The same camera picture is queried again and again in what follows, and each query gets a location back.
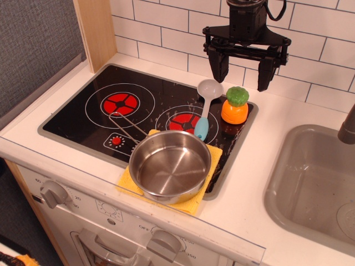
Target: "sink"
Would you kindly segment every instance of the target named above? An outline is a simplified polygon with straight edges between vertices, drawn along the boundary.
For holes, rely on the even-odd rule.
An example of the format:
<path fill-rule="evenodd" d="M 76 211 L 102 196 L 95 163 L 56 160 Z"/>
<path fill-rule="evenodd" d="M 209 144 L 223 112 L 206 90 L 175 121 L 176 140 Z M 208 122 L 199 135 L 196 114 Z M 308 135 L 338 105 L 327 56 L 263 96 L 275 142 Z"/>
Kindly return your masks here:
<path fill-rule="evenodd" d="M 302 125 L 286 136 L 265 193 L 282 228 L 355 257 L 355 145 Z"/>

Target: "ladle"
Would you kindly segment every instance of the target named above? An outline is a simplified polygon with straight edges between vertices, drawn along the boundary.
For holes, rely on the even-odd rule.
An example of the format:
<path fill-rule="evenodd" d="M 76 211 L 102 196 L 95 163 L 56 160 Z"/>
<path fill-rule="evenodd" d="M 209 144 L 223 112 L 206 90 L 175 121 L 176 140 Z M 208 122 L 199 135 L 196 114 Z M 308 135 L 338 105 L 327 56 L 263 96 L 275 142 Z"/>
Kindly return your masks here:
<path fill-rule="evenodd" d="M 205 141 L 209 131 L 209 121 L 207 119 L 212 100 L 219 98 L 223 93 L 222 84 L 214 79 L 205 79 L 197 86 L 197 92 L 205 99 L 204 109 L 201 118 L 198 120 L 194 135 Z"/>

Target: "stovetop knob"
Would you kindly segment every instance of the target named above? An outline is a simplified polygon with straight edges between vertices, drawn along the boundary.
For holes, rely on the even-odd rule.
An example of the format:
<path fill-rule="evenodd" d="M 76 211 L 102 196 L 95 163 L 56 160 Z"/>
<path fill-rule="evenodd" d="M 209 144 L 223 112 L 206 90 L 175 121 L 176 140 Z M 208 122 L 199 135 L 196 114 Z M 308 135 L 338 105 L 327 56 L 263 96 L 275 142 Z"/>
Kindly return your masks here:
<path fill-rule="evenodd" d="M 122 142 L 122 140 L 121 140 L 121 138 L 120 137 L 114 137 L 113 139 L 112 139 L 112 144 L 113 145 L 120 145 L 121 144 L 121 142 Z"/>
<path fill-rule="evenodd" d="M 45 181 L 40 187 L 40 194 L 51 209 L 58 204 L 63 204 L 68 198 L 68 192 L 60 184 L 51 180 Z"/>

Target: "tile wall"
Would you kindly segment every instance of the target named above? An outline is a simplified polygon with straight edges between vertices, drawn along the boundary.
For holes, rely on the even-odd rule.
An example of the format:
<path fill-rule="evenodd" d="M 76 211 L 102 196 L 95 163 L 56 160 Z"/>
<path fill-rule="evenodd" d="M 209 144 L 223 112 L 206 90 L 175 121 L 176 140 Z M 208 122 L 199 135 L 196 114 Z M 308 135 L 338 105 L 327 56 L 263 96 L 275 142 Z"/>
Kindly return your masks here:
<path fill-rule="evenodd" d="M 229 24 L 226 0 L 110 0 L 119 53 L 212 78 L 202 29 Z M 269 0 L 274 17 L 282 0 Z M 355 0 L 288 0 L 268 27 L 292 39 L 265 93 L 342 112 L 355 103 Z M 257 89 L 258 62 L 230 58 L 226 81 Z"/>

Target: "stovetop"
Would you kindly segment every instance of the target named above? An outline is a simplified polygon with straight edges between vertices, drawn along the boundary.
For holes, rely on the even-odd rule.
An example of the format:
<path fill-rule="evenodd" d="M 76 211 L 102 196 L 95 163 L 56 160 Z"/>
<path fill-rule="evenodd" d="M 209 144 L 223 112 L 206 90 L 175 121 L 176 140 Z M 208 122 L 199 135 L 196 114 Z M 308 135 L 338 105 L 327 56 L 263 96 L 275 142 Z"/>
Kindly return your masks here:
<path fill-rule="evenodd" d="M 225 100 L 224 96 L 213 100 L 208 115 L 210 128 L 205 143 L 221 148 L 223 153 L 206 195 L 212 194 L 217 180 L 220 182 L 224 175 L 225 165 L 234 160 L 233 148 L 248 123 L 248 120 L 241 125 L 224 122 L 220 113 Z M 38 132 L 126 167 L 136 144 L 109 120 L 111 113 L 120 112 L 146 133 L 157 129 L 184 130 L 193 134 L 203 105 L 204 100 L 196 88 L 108 65 L 42 123 Z M 248 105 L 250 114 L 253 105 Z M 112 117 L 137 141 L 145 138 L 119 115 Z"/>

